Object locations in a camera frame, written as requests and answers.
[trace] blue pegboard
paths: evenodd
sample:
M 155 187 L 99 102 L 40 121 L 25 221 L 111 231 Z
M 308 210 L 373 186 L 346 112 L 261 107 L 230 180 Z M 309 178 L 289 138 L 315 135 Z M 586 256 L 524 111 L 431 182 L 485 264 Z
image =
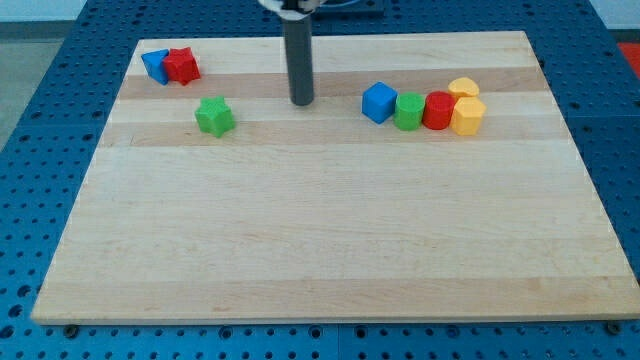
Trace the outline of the blue pegboard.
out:
M 384 1 L 383 14 L 318 14 L 313 31 L 526 31 L 639 275 L 640 84 L 588 1 Z M 137 41 L 279 33 L 254 0 L 87 2 L 0 155 L 0 359 L 640 358 L 638 321 L 81 327 L 75 338 L 31 322 Z

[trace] wood grain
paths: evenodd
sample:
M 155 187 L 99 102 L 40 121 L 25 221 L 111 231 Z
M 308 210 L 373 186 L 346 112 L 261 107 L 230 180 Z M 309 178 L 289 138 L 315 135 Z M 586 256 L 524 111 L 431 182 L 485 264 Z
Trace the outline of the wood grain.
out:
M 141 53 L 186 46 L 201 80 L 144 76 Z M 34 320 L 640 316 L 638 283 L 522 32 L 314 38 L 318 98 L 305 108 L 288 101 L 282 57 L 276 38 L 138 44 Z M 360 114 L 374 81 L 426 93 L 462 75 L 488 106 L 475 137 Z M 215 95 L 238 123 L 221 139 L 193 119 Z

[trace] green block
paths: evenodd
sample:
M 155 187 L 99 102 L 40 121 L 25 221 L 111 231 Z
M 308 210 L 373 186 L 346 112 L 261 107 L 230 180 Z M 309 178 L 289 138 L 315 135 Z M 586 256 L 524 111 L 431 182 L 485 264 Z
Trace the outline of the green block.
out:
M 406 92 L 396 99 L 393 122 L 400 130 L 412 131 L 420 127 L 424 112 L 424 98 L 415 92 Z
M 200 107 L 195 115 L 200 131 L 211 133 L 217 138 L 236 127 L 231 108 L 222 96 L 200 99 Z

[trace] yellow block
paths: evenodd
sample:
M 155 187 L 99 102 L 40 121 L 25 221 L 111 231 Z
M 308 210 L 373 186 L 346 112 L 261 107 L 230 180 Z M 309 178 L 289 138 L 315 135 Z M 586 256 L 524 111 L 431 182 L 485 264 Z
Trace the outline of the yellow block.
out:
M 449 126 L 458 135 L 475 135 L 486 110 L 487 106 L 477 97 L 462 97 L 453 108 Z
M 480 88 L 475 81 L 468 77 L 458 78 L 449 83 L 449 94 L 456 101 L 461 97 L 473 97 L 480 95 Z

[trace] blue cube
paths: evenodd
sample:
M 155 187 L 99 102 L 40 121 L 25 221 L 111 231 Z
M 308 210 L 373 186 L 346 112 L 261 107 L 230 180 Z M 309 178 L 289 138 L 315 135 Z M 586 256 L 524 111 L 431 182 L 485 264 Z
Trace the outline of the blue cube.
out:
M 142 62 L 144 63 L 147 74 L 162 85 L 167 85 L 169 82 L 169 76 L 167 71 L 162 65 L 162 60 L 169 55 L 169 50 L 163 49 L 153 51 L 142 55 Z
M 377 82 L 362 94 L 362 113 L 376 124 L 382 124 L 395 112 L 397 97 L 397 91 Z

